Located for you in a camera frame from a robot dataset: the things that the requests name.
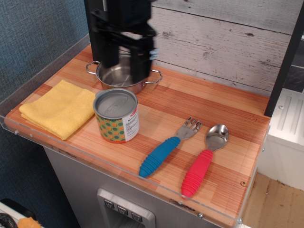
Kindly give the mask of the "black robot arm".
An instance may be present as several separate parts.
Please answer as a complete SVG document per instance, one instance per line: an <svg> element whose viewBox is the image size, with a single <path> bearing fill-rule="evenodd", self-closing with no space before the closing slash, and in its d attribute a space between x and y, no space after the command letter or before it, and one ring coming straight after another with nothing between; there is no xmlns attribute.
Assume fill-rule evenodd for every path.
<svg viewBox="0 0 304 228"><path fill-rule="evenodd" d="M153 38L150 0L107 0L106 9L94 9L93 32L97 39L98 61L111 68L119 63L119 48L130 51L130 75L136 83L150 74L157 53Z"/></svg>

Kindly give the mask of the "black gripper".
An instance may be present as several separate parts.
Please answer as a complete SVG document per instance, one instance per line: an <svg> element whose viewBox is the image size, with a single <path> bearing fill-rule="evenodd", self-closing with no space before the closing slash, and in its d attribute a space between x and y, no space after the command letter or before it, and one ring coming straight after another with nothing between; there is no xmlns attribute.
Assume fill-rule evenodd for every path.
<svg viewBox="0 0 304 228"><path fill-rule="evenodd" d="M95 9L93 31L99 38L100 58L106 68L119 62L119 47L130 50L130 75L133 83L146 79L158 50L154 46L155 30L149 25L150 8Z"/></svg>

